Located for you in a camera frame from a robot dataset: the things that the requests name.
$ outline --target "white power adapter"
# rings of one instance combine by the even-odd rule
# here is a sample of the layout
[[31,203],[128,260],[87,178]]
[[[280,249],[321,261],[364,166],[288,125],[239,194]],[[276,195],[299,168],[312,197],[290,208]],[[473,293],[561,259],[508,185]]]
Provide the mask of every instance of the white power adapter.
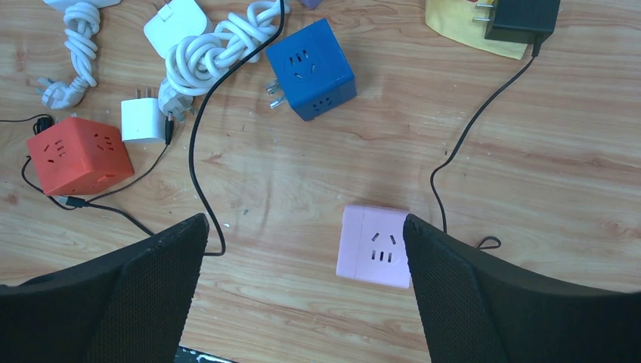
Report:
[[120,134],[122,141],[149,144],[165,142],[165,115],[158,108],[158,98],[140,97],[136,90],[136,99],[120,103]]
[[213,30],[212,21],[194,0],[171,0],[144,25],[144,35],[163,59],[182,39]]

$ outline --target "purple object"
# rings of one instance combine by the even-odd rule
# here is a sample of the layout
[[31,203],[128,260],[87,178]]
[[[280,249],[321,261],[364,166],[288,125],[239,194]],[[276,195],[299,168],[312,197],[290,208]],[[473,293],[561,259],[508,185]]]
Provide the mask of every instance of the purple object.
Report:
[[314,10],[322,1],[323,0],[301,0],[301,3],[310,10]]
[[407,214],[376,206],[346,206],[336,274],[407,289],[410,269],[403,240]]

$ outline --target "wooden table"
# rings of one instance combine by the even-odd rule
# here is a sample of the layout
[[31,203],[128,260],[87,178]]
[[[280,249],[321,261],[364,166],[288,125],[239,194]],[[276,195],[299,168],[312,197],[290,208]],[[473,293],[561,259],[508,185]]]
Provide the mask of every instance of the wooden table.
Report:
[[[198,1],[214,21],[249,2]],[[326,17],[357,77],[353,101],[310,123],[270,110],[268,62],[247,64],[209,103],[197,172],[228,253],[207,258],[183,345],[241,362],[429,361],[411,290],[335,276],[348,203],[408,209],[435,225],[430,172],[515,61],[438,36],[423,0],[293,2],[286,33]],[[641,288],[641,5],[564,0],[532,68],[478,121],[437,178],[453,236],[521,267],[611,290]],[[142,33],[151,2],[103,11],[97,88],[72,112],[119,125],[119,103],[155,88],[164,66]],[[2,119],[45,112],[40,76],[70,80],[61,14],[38,0],[0,5]],[[203,211],[181,127],[157,171],[105,203],[154,231]],[[19,284],[144,235],[119,216],[64,212],[20,178],[31,124],[1,124],[0,283]],[[146,170],[160,145],[128,146]],[[28,175],[35,178],[34,171]],[[215,231],[209,249],[217,250]]]

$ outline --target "white cable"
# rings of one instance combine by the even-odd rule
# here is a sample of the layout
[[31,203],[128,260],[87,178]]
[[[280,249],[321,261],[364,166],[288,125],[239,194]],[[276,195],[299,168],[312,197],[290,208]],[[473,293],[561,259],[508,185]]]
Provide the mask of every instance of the white cable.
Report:
[[[290,6],[285,4],[285,13]],[[161,84],[159,106],[168,115],[182,114],[189,108],[190,96],[200,96],[224,75],[231,65],[254,51],[276,33],[278,26],[271,22],[280,16],[280,2],[254,2],[247,16],[229,13],[213,33],[189,36],[173,46],[165,59],[167,78]],[[260,54],[249,62],[259,61]]]
[[47,86],[42,93],[42,103],[52,110],[77,105],[85,90],[89,86],[97,85],[92,75],[91,61],[96,59],[98,46],[91,37],[100,30],[100,11],[92,4],[79,2],[65,10],[63,20],[69,28],[64,30],[68,37],[64,45],[71,53],[71,63],[78,76],[70,85],[50,79],[39,79],[41,84]]

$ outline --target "blue power strip cube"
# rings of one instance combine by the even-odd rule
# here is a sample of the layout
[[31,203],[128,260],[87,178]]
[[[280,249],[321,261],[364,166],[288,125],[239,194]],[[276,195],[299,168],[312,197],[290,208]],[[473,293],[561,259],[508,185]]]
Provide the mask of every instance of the blue power strip cube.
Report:
[[276,80],[266,86],[272,95],[285,94],[271,107],[288,101],[304,120],[351,100],[356,81],[345,55],[327,22],[322,19],[267,49]]

